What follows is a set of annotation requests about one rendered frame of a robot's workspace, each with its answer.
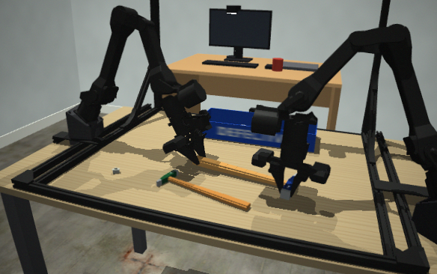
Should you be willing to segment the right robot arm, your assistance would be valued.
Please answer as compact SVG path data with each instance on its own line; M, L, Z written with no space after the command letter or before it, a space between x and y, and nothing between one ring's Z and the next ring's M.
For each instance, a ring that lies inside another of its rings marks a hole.
M162 106L167 117L172 118L184 112L185 107L190 109L207 99L206 91L197 79L192 79L183 86L177 82L165 63L155 24L152 21L138 15L135 9L118 5L111 12L110 26L111 37L100 75L92 83L89 91L80 93L82 101L79 107L73 110L85 123L97 121L101 105L111 103L117 98L119 87L115 85L114 79L126 39L135 29L139 31L150 65L149 80L152 92L158 95L177 93L176 96L168 95L163 99L158 98L155 108ZM211 116L206 109L199 111L198 115L192 115L191 112L187 114L189 115L187 118L185 115L181 116L185 133L190 129L203 129L210 125Z

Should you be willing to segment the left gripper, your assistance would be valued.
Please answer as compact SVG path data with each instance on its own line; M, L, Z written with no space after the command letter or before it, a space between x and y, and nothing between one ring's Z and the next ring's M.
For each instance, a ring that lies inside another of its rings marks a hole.
M286 141L282 137L280 157L274 156L273 150L261 148L253 155L251 164L262 168L266 166L267 161L270 164L268 172L272 174L280 193L284 187L285 167L297 170L298 173L293 179L290 197L293 196L298 185L301 182L306 182L308 178L315 183L326 184L331 167L321 162L315 162L313 166L303 163L306 143L306 141L294 143Z

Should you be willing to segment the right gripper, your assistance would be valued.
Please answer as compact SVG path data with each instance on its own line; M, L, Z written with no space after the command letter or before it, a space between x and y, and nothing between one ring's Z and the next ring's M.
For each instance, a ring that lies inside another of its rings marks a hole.
M198 156L206 157L204 150L204 138L207 133L203 134L202 132L209 130L213 127L210 123L209 126L207 125L203 129L190 129L190 131L185 133L181 121L182 115L185 115L186 118L189 116L187 114L187 111L184 111L169 119L170 123L168 124L168 126L172 126L174 128L176 135L174 140L172 139L164 143L162 149L164 150L165 154L170 153L171 151L178 151L179 153L190 159L194 164L199 165L200 163L196 153L198 154Z

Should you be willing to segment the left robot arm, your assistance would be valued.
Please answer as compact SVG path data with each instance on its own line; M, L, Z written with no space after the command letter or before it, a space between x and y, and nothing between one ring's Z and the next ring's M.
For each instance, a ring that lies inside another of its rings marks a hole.
M257 105L251 120L251 132L275 136L281 131L284 121L283 139L294 143L305 142L309 124L317 125L318 118L313 112L290 114L309 110L325 85L357 52L382 54L393 70L409 125L409 136L403 138L406 155L427 171L427 191L430 201L436 201L437 132L428 118L412 65L410 31L401 24L390 26L351 33L314 73L289 90L289 97L278 108Z

